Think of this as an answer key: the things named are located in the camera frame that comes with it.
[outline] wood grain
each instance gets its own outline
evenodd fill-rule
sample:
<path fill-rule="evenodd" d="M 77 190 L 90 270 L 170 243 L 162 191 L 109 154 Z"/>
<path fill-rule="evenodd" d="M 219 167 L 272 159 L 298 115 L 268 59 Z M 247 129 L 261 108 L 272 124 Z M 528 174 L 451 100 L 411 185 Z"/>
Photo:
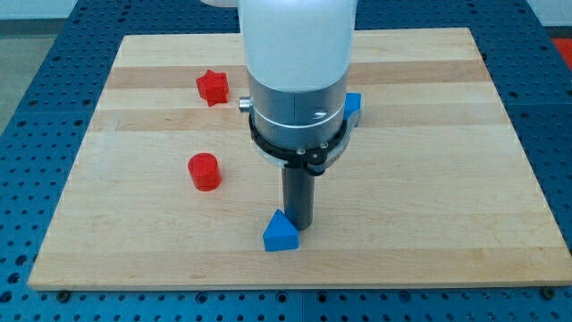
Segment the wood grain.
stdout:
<path fill-rule="evenodd" d="M 299 250 L 264 252 L 280 170 L 236 110 L 240 35 L 128 36 L 29 284 L 39 290 L 563 285 L 572 258 L 467 29 L 361 31 L 364 117 L 316 180 Z M 226 71 L 230 103 L 194 79 Z M 192 186 L 216 154 L 223 183 Z"/>

